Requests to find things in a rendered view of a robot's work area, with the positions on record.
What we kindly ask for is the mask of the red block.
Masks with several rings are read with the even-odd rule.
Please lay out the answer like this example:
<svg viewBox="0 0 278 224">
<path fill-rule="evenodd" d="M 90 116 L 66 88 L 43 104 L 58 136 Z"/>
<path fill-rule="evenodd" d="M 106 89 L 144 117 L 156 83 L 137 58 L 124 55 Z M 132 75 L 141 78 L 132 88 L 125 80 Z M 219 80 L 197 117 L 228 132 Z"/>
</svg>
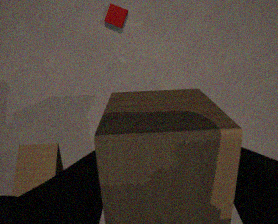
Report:
<svg viewBox="0 0 278 224">
<path fill-rule="evenodd" d="M 115 25 L 122 29 L 124 20 L 127 16 L 128 10 L 123 9 L 118 5 L 110 4 L 106 18 L 104 21 Z"/>
</svg>

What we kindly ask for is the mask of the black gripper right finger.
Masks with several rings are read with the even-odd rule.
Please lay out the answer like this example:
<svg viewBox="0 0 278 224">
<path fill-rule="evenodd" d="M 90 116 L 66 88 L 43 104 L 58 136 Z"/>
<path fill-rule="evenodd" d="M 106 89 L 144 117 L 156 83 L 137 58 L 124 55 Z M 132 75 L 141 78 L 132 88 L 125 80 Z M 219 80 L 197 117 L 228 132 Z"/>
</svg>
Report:
<svg viewBox="0 0 278 224">
<path fill-rule="evenodd" d="M 278 161 L 241 147 L 233 205 L 243 224 L 278 224 Z"/>
</svg>

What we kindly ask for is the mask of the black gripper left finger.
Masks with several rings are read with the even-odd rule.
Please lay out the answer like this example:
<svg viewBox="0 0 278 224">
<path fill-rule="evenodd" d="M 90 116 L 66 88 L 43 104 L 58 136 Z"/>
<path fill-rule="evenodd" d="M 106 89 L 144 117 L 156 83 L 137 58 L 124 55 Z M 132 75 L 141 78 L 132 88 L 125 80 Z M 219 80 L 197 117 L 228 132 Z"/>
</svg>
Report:
<svg viewBox="0 0 278 224">
<path fill-rule="evenodd" d="M 100 224 L 95 150 L 19 197 L 0 196 L 0 224 Z"/>
</svg>

